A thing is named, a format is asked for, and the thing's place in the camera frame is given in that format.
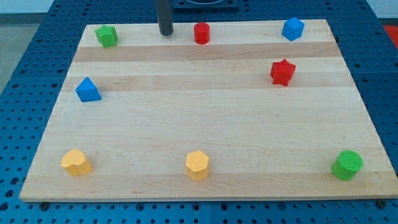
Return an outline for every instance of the yellow block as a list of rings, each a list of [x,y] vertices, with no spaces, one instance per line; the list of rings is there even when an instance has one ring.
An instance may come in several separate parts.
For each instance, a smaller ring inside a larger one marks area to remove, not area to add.
[[[78,149],[72,149],[66,153],[61,160],[61,166],[72,177],[79,174],[89,174],[93,170],[84,153]]]
[[[193,180],[203,180],[207,178],[209,174],[208,166],[209,157],[201,150],[188,153],[185,167],[188,176]]]

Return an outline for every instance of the red cylinder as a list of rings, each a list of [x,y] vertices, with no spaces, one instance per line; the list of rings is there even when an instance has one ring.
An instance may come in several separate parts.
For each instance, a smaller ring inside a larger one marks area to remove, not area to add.
[[[196,43],[207,44],[210,41],[210,26],[206,22],[197,23],[193,31]]]

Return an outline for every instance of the black pole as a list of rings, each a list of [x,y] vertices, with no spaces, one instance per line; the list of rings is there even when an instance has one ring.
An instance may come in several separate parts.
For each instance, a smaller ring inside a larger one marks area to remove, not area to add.
[[[155,4],[160,34],[172,35],[174,29],[170,0],[155,0]]]

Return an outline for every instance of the green block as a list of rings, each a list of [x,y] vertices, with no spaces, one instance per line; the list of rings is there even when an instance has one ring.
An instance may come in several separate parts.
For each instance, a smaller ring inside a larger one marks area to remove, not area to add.
[[[331,172],[340,180],[351,180],[363,167],[361,156],[351,150],[341,152],[331,165]]]
[[[118,35],[113,26],[102,25],[101,28],[95,30],[95,34],[98,42],[101,43],[104,48],[116,46]]]

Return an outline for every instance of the blue perforated table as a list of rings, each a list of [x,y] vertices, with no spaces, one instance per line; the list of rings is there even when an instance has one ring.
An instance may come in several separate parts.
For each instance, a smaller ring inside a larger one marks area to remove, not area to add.
[[[188,9],[175,22],[327,19],[398,170],[398,51],[365,0],[241,0],[239,10]],[[152,1],[59,1],[0,97],[0,223],[398,223],[398,200],[38,203],[18,199],[87,24],[156,22]]]

